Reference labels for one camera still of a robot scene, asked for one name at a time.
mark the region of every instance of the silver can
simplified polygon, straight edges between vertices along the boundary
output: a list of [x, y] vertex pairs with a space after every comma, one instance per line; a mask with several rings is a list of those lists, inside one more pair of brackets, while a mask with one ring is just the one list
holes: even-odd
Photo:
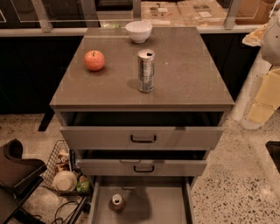
[[154, 88], [155, 53], [150, 49], [138, 52], [139, 90], [149, 93]]

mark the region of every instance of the speckled floor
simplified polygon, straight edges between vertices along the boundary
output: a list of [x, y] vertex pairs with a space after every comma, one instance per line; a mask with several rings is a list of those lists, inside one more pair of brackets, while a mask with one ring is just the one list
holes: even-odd
[[[43, 115], [0, 115], [0, 144], [17, 138], [24, 145], [25, 158], [49, 158], [57, 140], [63, 139], [60, 124], [52, 119], [46, 132], [38, 132]], [[230, 117], [216, 149], [207, 159], [203, 175], [192, 188], [197, 223], [280, 223], [280, 175], [265, 144], [280, 141], [280, 112], [258, 130], [245, 130]], [[39, 187], [25, 202], [31, 214], [52, 223], [56, 210], [80, 197], [59, 197]], [[74, 205], [58, 212], [66, 218]], [[86, 223], [82, 213], [76, 223]]]

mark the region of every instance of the beige plastic object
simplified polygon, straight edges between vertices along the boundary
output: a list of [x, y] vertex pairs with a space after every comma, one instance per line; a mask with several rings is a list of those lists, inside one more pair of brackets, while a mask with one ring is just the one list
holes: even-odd
[[263, 77], [262, 85], [248, 112], [253, 123], [264, 124], [280, 106], [280, 69], [271, 70]]

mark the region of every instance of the chair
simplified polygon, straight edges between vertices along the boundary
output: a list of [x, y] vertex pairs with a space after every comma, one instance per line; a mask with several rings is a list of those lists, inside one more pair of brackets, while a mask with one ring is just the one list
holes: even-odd
[[22, 223], [44, 223], [22, 205], [43, 181], [40, 174], [46, 165], [39, 159], [22, 159], [22, 154], [23, 145], [17, 139], [0, 148], [0, 223], [7, 223], [12, 217]]

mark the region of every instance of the wire basket with items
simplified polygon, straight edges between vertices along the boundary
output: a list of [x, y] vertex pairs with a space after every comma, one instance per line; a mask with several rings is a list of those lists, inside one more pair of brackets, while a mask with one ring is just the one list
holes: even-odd
[[58, 195], [89, 195], [88, 178], [81, 173], [75, 163], [76, 156], [64, 140], [59, 140], [53, 147], [46, 163], [47, 170], [42, 174], [41, 186]]

